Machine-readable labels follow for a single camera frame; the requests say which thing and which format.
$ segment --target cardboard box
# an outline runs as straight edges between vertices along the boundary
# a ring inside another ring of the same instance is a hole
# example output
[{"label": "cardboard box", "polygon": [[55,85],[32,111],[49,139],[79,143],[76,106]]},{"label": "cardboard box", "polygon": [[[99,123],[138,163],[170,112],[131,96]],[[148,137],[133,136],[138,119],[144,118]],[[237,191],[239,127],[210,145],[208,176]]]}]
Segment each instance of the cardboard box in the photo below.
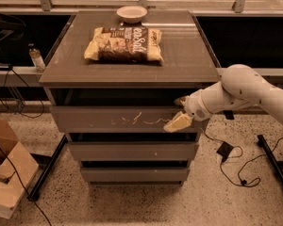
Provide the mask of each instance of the cardboard box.
[{"label": "cardboard box", "polygon": [[[27,188],[39,165],[18,140],[8,123],[3,120],[0,120],[0,148],[13,163]],[[14,167],[5,159],[0,165],[0,181],[9,177],[8,183],[0,182],[0,218],[11,218],[20,199],[25,194]]]}]

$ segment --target drawer front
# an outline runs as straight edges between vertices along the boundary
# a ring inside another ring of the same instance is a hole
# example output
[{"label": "drawer front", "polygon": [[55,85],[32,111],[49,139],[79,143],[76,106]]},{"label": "drawer front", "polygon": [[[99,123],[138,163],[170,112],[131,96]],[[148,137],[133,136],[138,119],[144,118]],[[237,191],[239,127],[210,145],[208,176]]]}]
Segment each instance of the drawer front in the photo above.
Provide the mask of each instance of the drawer front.
[{"label": "drawer front", "polygon": [[70,152],[77,161],[119,160],[193,160],[198,143],[186,144],[141,144],[141,143],[68,143]]},{"label": "drawer front", "polygon": [[[164,132],[163,126],[179,111],[175,106],[163,107],[70,107],[53,106],[52,115],[63,133],[86,132]],[[183,130],[195,132],[206,126],[196,121],[193,127]]]},{"label": "drawer front", "polygon": [[189,169],[81,169],[85,181],[94,183],[171,183],[186,181]]}]

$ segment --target cabinet top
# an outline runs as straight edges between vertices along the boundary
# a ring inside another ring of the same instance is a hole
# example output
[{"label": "cabinet top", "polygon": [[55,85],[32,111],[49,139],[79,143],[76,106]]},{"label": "cabinet top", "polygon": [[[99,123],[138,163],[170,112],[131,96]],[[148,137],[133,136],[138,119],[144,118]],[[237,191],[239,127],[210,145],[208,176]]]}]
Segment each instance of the cabinet top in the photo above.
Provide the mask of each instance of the cabinet top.
[{"label": "cabinet top", "polygon": [[164,62],[103,63],[84,59],[96,27],[121,26],[116,9],[80,11],[50,60],[45,87],[182,88],[219,80],[196,23],[187,10],[149,9],[141,25],[162,32]]}]

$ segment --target floor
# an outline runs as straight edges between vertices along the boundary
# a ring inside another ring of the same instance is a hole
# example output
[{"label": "floor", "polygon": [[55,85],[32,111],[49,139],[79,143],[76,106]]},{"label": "floor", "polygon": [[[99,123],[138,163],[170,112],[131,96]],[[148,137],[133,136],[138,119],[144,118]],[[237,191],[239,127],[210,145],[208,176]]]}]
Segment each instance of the floor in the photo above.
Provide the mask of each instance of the floor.
[{"label": "floor", "polygon": [[[38,112],[27,115],[37,116]],[[51,155],[63,136],[49,113],[36,119],[1,113],[0,119],[9,122],[31,153]],[[234,121],[214,115],[206,133],[243,149],[242,157],[227,159],[223,164],[226,175],[238,183],[242,165],[263,153],[257,135],[263,134],[273,147],[283,137],[283,126],[260,111],[249,111],[235,114]],[[283,225],[283,189],[265,156],[241,172],[242,179],[248,182],[259,177],[258,186],[233,186],[220,170],[221,157],[216,151],[221,143],[202,135],[199,144],[183,186],[90,186],[64,147],[37,204],[57,226]],[[231,156],[240,153],[234,149]],[[283,140],[275,156],[283,159]],[[0,218],[0,226],[9,225],[48,223],[38,208],[23,197],[11,219]]]}]

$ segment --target black metal leg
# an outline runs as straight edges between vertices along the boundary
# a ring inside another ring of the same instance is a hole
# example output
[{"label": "black metal leg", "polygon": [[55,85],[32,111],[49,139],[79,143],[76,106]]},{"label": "black metal leg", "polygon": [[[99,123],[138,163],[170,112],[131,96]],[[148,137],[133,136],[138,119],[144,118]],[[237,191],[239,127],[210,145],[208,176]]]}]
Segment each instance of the black metal leg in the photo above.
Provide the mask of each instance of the black metal leg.
[{"label": "black metal leg", "polygon": [[38,179],[37,183],[35,184],[35,186],[33,187],[33,189],[31,190],[31,192],[28,195],[28,199],[32,202],[35,202],[38,198],[39,198],[39,191],[42,187],[42,185],[44,184],[50,170],[53,168],[55,162],[58,159],[58,156],[60,155],[60,152],[62,151],[64,145],[67,143],[67,138],[64,135],[63,138],[61,139],[61,141],[59,142],[55,152],[53,153],[53,155],[51,156],[51,160],[48,163],[47,167],[44,169],[44,171],[42,172],[40,178]]},{"label": "black metal leg", "polygon": [[282,170],[283,161],[282,162],[276,161],[275,156],[274,156],[272,150],[270,149],[270,147],[268,146],[263,135],[258,135],[258,140],[259,140],[258,145],[263,147],[263,149],[264,149],[265,153],[267,154],[270,162],[272,163],[272,166],[275,170],[276,175],[279,177],[279,179],[280,179],[280,181],[283,185],[283,170]]}]

